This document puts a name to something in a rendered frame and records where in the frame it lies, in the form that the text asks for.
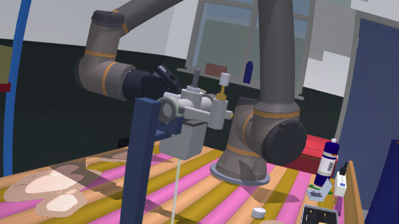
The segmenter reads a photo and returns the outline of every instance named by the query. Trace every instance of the blue curved pole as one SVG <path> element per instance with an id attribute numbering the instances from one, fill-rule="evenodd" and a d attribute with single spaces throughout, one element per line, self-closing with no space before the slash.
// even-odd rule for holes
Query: blue curved pole
<path id="1" fill-rule="evenodd" d="M 6 93 L 6 105 L 4 111 L 4 139 L 3 139 L 3 176 L 12 175 L 12 137 L 14 130 L 14 107 L 17 90 L 17 79 L 19 70 L 19 60 L 23 36 L 27 25 L 29 9 L 32 0 L 22 0 L 19 8 L 18 20 L 12 42 L 12 56 L 10 66 L 10 76 L 8 81 L 11 83 L 11 90 Z"/>

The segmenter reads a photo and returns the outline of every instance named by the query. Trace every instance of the window sill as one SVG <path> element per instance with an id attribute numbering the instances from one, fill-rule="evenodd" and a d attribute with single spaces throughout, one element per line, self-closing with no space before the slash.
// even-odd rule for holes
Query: window sill
<path id="1" fill-rule="evenodd" d="M 178 71 L 181 71 L 181 72 L 183 72 L 183 73 L 194 74 L 194 71 L 190 71 L 190 70 L 188 70 L 188 69 L 178 68 L 177 70 L 178 70 Z M 220 80 L 219 77 L 215 77 L 215 76 L 207 75 L 207 74 L 203 74 L 203 73 L 200 73 L 200 76 L 203 76 L 203 77 L 206 77 L 206 78 L 210 78 L 210 79 Z M 246 83 L 243 83 L 243 82 L 232 81 L 232 80 L 230 80 L 229 82 L 230 82 L 230 83 L 233 83 L 233 84 L 239 84 L 240 86 L 246 86 L 246 87 L 250 87 L 250 88 L 255 88 L 255 89 L 258 89 L 258 90 L 261 89 L 260 86 L 256 86 L 256 85 L 253 85 L 253 84 L 246 84 Z M 295 99 L 297 99 L 297 100 L 304 100 L 304 99 L 305 99 L 304 97 L 299 96 L 299 95 L 295 95 L 294 97 L 295 97 Z"/>

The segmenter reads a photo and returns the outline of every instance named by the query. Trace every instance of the window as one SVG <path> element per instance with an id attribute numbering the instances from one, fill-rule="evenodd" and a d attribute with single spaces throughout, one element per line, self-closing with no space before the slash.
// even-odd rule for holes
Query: window
<path id="1" fill-rule="evenodd" d="M 295 90 L 302 92 L 309 56 L 315 0 L 292 0 L 295 36 Z M 257 0 L 199 0 L 186 68 L 206 73 L 207 64 L 227 68 L 230 81 L 259 88 L 259 16 Z M 248 61 L 251 84 L 242 83 Z"/>

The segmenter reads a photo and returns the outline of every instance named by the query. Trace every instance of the window frame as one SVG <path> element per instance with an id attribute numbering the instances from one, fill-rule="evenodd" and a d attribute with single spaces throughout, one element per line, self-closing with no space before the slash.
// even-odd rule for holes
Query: window frame
<path id="1" fill-rule="evenodd" d="M 249 26 L 249 30 L 248 30 L 244 59 L 242 62 L 241 74 L 240 74 L 240 76 L 231 75 L 230 82 L 232 82 L 234 84 L 248 86 L 251 88 L 260 89 L 259 81 L 251 80 L 251 84 L 243 83 L 246 64 L 248 63 L 248 61 L 250 61 L 250 57 L 251 57 L 251 49 L 252 49 L 253 37 L 255 34 L 255 29 L 256 29 L 255 25 L 256 25 L 257 15 L 258 15 L 258 0 L 253 0 L 252 4 L 239 3 L 236 1 L 228 1 L 228 0 L 198 0 L 196 17 L 194 20 L 194 25 L 193 25 L 192 32 L 191 32 L 190 44 L 189 44 L 188 52 L 187 52 L 187 59 L 186 59 L 186 65 L 185 65 L 186 69 L 178 69 L 178 71 L 194 73 L 194 70 L 197 69 L 197 67 L 192 66 L 192 60 L 194 58 L 194 50 L 196 47 L 198 32 L 200 30 L 201 15 L 202 15 L 203 6 L 205 3 L 212 3 L 212 4 L 225 5 L 225 6 L 235 6 L 235 7 L 251 10 L 251 20 L 250 20 L 250 26 Z M 302 56 L 302 64 L 301 64 L 298 84 L 296 85 L 296 91 L 295 91 L 295 96 L 298 99 L 303 99 L 303 97 L 300 97 L 299 95 L 302 93 L 303 84 L 305 82 L 307 60 L 309 58 L 309 50 L 310 50 L 310 44 L 311 44 L 313 18 L 314 18 L 314 14 L 315 14 L 315 4 L 316 4 L 316 0 L 310 0 L 308 16 L 294 13 L 294 19 L 298 19 L 298 20 L 307 22 L 305 45 L 303 48 L 303 56 Z M 213 78 L 213 79 L 219 79 L 218 77 L 215 77 L 215 76 L 206 75 L 205 71 L 201 71 L 200 75 L 204 76 L 204 77 Z"/>

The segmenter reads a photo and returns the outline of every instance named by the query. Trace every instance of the white rod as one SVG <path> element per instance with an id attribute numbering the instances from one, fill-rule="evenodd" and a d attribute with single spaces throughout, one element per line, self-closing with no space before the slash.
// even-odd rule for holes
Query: white rod
<path id="1" fill-rule="evenodd" d="M 172 208 L 172 218 L 170 220 L 171 224 L 175 222 L 175 211 L 176 211 L 176 201 L 177 201 L 177 187 L 179 186 L 179 176 L 180 176 L 180 164 L 181 160 L 177 161 L 177 170 L 176 170 L 176 180 L 175 180 L 175 195 L 173 198 L 173 208 Z"/>

